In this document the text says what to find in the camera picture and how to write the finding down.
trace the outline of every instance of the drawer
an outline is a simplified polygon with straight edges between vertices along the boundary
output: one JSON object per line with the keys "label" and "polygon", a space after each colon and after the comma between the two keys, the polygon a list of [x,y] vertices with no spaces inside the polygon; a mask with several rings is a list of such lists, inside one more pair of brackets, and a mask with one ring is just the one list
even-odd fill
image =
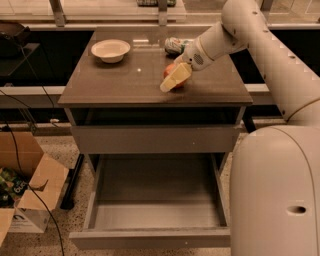
{"label": "drawer", "polygon": [[239,126],[75,126],[84,154],[232,152]]}
{"label": "drawer", "polygon": [[211,154],[101,155],[79,249],[229,247]]}

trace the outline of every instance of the wire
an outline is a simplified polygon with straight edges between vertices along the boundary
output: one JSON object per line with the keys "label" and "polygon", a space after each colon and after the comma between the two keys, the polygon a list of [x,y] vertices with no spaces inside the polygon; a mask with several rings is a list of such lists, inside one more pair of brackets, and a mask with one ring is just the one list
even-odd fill
{"label": "wire", "polygon": [[[22,52],[22,54],[23,54],[23,56],[24,56],[25,61],[28,63],[28,66],[29,66],[29,68],[31,69],[32,74],[34,75],[34,77],[36,78],[36,80],[40,81],[37,73],[35,72],[34,68],[32,67],[31,63],[29,62],[29,60],[28,60],[28,58],[27,58],[27,55],[26,55],[23,47],[22,47],[21,45],[19,45],[19,46],[20,46],[20,48],[21,48],[21,52]],[[52,119],[54,119],[54,111],[55,111],[55,107],[54,107],[53,100],[51,99],[50,95],[48,94],[48,92],[47,92],[47,90],[44,88],[44,86],[43,86],[43,85],[40,85],[40,86],[41,86],[42,90],[44,91],[44,93],[46,94],[46,96],[48,97],[48,99],[50,100],[50,103],[51,103],[51,106],[52,106],[52,112],[51,112],[51,119],[50,119],[50,120],[52,120]],[[59,127],[59,126],[57,126],[56,124],[54,124],[53,122],[51,122],[51,121],[50,121],[50,123],[51,123],[52,125],[56,126],[56,127]]]}
{"label": "wire", "polygon": [[22,105],[26,106],[27,108],[31,108],[29,105],[27,105],[26,103],[24,103],[24,102],[22,102],[21,100],[17,99],[16,97],[13,97],[13,96],[11,96],[11,95],[8,95],[8,94],[4,93],[2,90],[0,90],[0,92],[1,92],[3,95],[5,95],[5,96],[7,96],[7,97],[9,97],[9,98],[11,98],[11,99],[14,99],[14,100],[20,102]]}
{"label": "wire", "polygon": [[16,141],[16,138],[14,136],[14,133],[12,131],[12,129],[10,128],[7,120],[4,118],[4,116],[1,114],[0,112],[0,115],[3,117],[4,119],[4,122],[6,124],[6,126],[8,127],[9,129],[9,132],[11,133],[11,136],[12,136],[12,139],[13,139],[13,142],[14,142],[14,146],[15,146],[15,152],[16,152],[16,159],[17,159],[17,163],[18,163],[18,168],[19,168],[19,173],[20,175],[24,178],[25,182],[28,184],[28,188],[32,191],[32,193],[40,200],[40,202],[44,205],[44,207],[46,208],[47,212],[49,213],[50,217],[52,218],[55,226],[56,226],[56,229],[57,229],[57,232],[58,232],[58,236],[59,236],[59,241],[60,241],[60,247],[61,247],[61,253],[62,253],[62,256],[64,256],[64,249],[63,249],[63,242],[62,242],[62,236],[61,236],[61,232],[60,232],[60,228],[59,228],[59,225],[56,221],[56,219],[53,217],[51,211],[49,210],[48,206],[46,205],[46,203],[41,199],[41,197],[34,191],[34,189],[29,185],[29,183],[26,181],[26,175],[24,174],[24,172],[22,171],[22,168],[21,168],[21,164],[20,164],[20,158],[19,158],[19,150],[18,150],[18,144],[17,144],[17,141]]}

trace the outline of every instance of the open drawer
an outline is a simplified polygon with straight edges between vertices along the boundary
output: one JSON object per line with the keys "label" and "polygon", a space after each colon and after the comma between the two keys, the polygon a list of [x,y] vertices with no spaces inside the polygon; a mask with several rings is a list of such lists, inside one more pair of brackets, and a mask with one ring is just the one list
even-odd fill
{"label": "open drawer", "polygon": [[229,247],[212,154],[101,155],[79,249]]}

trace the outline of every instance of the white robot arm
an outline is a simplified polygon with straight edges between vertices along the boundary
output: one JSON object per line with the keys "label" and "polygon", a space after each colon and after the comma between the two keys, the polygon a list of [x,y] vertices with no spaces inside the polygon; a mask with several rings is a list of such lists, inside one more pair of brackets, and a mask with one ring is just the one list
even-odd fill
{"label": "white robot arm", "polygon": [[186,47],[173,72],[179,63],[204,69],[241,45],[288,125],[259,129],[234,151],[232,255],[320,256],[320,78],[272,34],[254,0],[228,0],[222,22]]}

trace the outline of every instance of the grey cabinet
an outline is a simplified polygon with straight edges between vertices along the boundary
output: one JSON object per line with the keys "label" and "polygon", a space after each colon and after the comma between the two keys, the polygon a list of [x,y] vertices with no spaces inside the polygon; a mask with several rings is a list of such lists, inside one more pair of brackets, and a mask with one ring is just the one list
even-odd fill
{"label": "grey cabinet", "polygon": [[[89,162],[95,185],[81,249],[225,247],[230,245],[220,174],[252,104],[229,56],[194,72],[184,88],[159,86],[169,36],[195,38],[206,27],[100,28],[59,104]],[[117,64],[90,53],[105,39],[131,50]]]}

